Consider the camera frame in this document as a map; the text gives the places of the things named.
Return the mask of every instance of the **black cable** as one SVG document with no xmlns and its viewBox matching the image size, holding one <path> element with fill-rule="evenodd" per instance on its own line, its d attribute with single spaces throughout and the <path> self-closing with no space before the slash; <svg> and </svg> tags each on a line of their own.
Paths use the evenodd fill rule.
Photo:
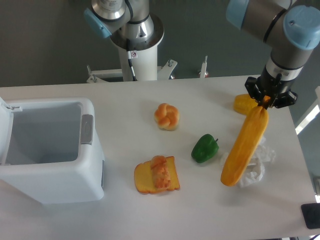
<svg viewBox="0 0 320 240">
<path fill-rule="evenodd" d="M 313 238 L 310 238 L 309 240 L 315 240 L 317 237 L 319 237 L 320 236 L 320 234 L 318 234 L 318 235 L 315 235 Z"/>
<path fill-rule="evenodd" d="M 126 40 L 126 52 L 128 53 L 130 51 L 130 40 L 127 39 Z M 131 58 L 129 57 L 129 54 L 128 54 L 128 63 L 129 63 L 129 67 L 130 67 L 130 70 L 131 70 L 131 74 L 132 74 L 132 79 L 133 81 L 138 81 L 137 78 L 136 78 L 136 74 L 135 74 L 135 71 L 134 71 L 134 66 L 132 65 L 132 60 Z"/>
</svg>

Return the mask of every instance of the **toast slice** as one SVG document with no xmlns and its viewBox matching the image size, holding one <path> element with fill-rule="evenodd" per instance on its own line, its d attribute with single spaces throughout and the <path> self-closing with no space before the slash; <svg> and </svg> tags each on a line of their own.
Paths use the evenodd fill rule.
<svg viewBox="0 0 320 240">
<path fill-rule="evenodd" d="M 175 166 L 175 157 L 168 156 L 166 165 L 170 175 L 170 186 L 168 188 L 157 188 L 153 181 L 153 174 L 151 170 L 151 161 L 140 163 L 134 169 L 134 183 L 138 192 L 142 194 L 157 194 L 163 191 L 179 190 L 180 184 Z"/>
</svg>

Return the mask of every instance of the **gray latch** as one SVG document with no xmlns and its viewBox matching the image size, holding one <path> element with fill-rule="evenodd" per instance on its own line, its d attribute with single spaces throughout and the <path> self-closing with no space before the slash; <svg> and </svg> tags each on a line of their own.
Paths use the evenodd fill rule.
<svg viewBox="0 0 320 240">
<path fill-rule="evenodd" d="M 94 137 L 94 116 L 90 114 L 82 115 L 80 144 L 92 144 Z"/>
</svg>

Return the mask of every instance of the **toy bread roll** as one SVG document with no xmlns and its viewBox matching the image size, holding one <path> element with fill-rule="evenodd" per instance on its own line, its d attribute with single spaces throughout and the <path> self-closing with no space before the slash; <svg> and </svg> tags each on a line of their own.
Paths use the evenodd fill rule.
<svg viewBox="0 0 320 240">
<path fill-rule="evenodd" d="M 166 190 L 169 188 L 171 178 L 166 158 L 164 156 L 153 157 L 150 162 L 150 168 L 154 186 L 159 190 Z"/>
<path fill-rule="evenodd" d="M 161 103 L 154 113 L 154 119 L 159 128 L 173 131 L 178 126 L 180 113 L 176 107 L 167 103 Z"/>
</svg>

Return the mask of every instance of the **metal bracket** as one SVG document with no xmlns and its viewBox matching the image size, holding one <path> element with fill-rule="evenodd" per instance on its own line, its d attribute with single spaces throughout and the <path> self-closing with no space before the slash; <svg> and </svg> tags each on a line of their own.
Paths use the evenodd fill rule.
<svg viewBox="0 0 320 240">
<path fill-rule="evenodd" d="M 158 71 L 157 79 L 158 80 L 172 79 L 171 78 L 172 72 L 174 71 L 174 69 L 176 68 L 177 65 L 178 65 L 177 61 L 169 59 L 167 64 L 164 65 L 160 71 Z"/>
<path fill-rule="evenodd" d="M 178 65 L 178 62 L 170 59 L 165 66 L 158 66 L 157 67 L 157 79 L 164 80 L 164 79 L 173 79 L 172 72 L 175 67 Z M 108 78 L 121 78 L 123 76 L 122 69 L 111 69 L 111 70 L 96 70 L 91 71 L 90 66 L 86 66 L 88 70 L 89 78 L 87 79 L 88 84 L 94 83 L 108 83 L 102 79 Z"/>
</svg>

